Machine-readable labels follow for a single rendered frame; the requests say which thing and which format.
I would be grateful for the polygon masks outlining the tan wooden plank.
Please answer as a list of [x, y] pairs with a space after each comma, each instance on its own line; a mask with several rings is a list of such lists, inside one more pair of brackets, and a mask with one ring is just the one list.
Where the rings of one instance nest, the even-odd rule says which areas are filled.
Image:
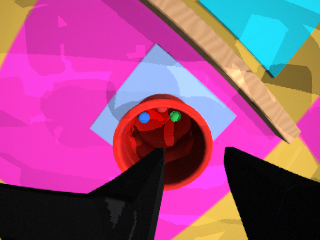
[[196, 49], [235, 88], [279, 139], [291, 145], [300, 129], [284, 111], [263, 81], [239, 55], [183, 0], [140, 0], [185, 41]]

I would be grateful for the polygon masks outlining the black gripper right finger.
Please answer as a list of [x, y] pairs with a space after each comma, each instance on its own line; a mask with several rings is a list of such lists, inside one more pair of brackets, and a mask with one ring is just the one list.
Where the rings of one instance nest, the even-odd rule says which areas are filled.
[[320, 181], [236, 147], [223, 164], [248, 240], [320, 240]]

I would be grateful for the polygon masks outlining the red cup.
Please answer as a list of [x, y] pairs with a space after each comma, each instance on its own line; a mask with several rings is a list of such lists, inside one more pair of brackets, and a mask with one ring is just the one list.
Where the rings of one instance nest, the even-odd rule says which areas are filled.
[[[167, 111], [159, 112], [156, 108], [167, 108]], [[169, 119], [172, 111], [181, 113], [177, 123]], [[140, 123], [141, 112], [148, 113], [148, 123]], [[145, 97], [129, 109], [117, 123], [113, 135], [113, 155], [121, 172], [153, 149], [164, 148], [164, 191], [195, 181], [207, 168], [212, 147], [207, 120], [191, 105], [168, 93]]]

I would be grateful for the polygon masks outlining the green marble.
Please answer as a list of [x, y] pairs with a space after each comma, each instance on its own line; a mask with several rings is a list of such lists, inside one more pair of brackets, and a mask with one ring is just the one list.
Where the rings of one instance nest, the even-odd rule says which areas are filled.
[[169, 119], [177, 123], [177, 121], [181, 119], [181, 113], [179, 111], [172, 111], [171, 115], [169, 115]]

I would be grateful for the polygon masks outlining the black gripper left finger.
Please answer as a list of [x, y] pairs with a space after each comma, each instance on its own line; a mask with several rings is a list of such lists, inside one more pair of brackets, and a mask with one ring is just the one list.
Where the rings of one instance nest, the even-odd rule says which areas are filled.
[[89, 193], [0, 183], [0, 239], [153, 240], [164, 173], [164, 148], [156, 148]]

